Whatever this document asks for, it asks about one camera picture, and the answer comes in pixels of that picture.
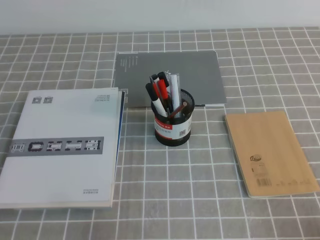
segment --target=gray book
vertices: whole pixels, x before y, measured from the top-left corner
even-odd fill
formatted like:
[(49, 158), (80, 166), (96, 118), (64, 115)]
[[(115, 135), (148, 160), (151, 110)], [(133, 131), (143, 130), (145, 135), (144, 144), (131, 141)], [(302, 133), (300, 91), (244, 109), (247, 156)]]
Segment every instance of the gray book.
[(120, 53), (113, 85), (125, 90), (126, 107), (150, 106), (145, 85), (150, 82), (149, 76), (159, 72), (179, 74), (180, 87), (193, 96), (196, 106), (227, 103), (215, 51)]

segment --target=kraft paper notebook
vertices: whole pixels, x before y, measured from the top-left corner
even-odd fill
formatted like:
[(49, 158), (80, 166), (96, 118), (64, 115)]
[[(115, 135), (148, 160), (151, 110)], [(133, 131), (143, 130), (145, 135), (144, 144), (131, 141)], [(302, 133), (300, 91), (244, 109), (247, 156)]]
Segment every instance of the kraft paper notebook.
[(285, 112), (227, 114), (225, 119), (251, 198), (320, 191)]

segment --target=label on pen holder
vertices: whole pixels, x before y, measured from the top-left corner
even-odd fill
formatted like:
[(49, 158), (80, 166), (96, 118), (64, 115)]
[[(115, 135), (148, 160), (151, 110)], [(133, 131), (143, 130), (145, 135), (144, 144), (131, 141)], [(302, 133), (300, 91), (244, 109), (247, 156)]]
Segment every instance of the label on pen holder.
[(177, 125), (171, 125), (167, 123), (163, 123), (159, 121), (156, 117), (154, 117), (154, 128), (156, 132), (161, 135), (161, 137), (165, 139), (181, 139), (186, 136), (191, 130), (191, 118)]

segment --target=white book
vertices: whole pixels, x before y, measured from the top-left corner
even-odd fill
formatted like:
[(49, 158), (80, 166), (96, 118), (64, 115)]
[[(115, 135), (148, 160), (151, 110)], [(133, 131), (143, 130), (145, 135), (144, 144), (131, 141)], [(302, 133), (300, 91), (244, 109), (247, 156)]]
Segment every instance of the white book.
[(124, 93), (30, 91), (0, 175), (0, 208), (111, 207)]

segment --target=logo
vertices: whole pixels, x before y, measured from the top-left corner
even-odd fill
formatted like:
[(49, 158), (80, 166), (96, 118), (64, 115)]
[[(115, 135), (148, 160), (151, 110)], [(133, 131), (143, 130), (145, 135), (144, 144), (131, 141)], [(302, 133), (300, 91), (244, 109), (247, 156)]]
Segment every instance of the logo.
[(250, 157), (250, 161), (253, 161), (253, 162), (259, 162), (260, 160), (261, 160), (261, 155), (259, 154), (255, 154)]
[(41, 100), (42, 100), (42, 97), (39, 97), (39, 96), (34, 97), (32, 100), (32, 104), (40, 104)]

